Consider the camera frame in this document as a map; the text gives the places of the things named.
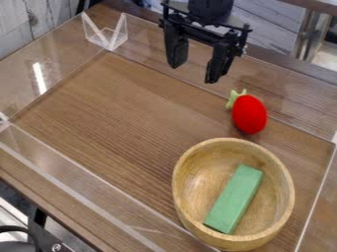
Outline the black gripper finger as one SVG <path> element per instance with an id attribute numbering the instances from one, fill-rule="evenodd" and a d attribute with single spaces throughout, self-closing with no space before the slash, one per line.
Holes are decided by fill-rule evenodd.
<path id="1" fill-rule="evenodd" d="M 211 59 L 207 64 L 206 83 L 214 84 L 227 73 L 232 59 L 235 57 L 235 48 L 227 42 L 219 42 L 212 47 Z"/>
<path id="2" fill-rule="evenodd" d="M 179 26 L 164 23 L 164 47 L 167 63 L 172 69 L 180 67 L 188 58 L 188 40 Z"/>

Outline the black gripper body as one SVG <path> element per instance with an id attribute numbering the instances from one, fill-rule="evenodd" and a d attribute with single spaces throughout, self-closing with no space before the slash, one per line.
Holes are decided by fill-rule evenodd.
<path id="1" fill-rule="evenodd" d="M 232 16 L 234 0 L 161 0 L 159 27 L 171 23 L 180 27 L 187 39 L 214 46 L 226 41 L 235 48 L 235 56 L 244 53 L 248 23 Z"/>

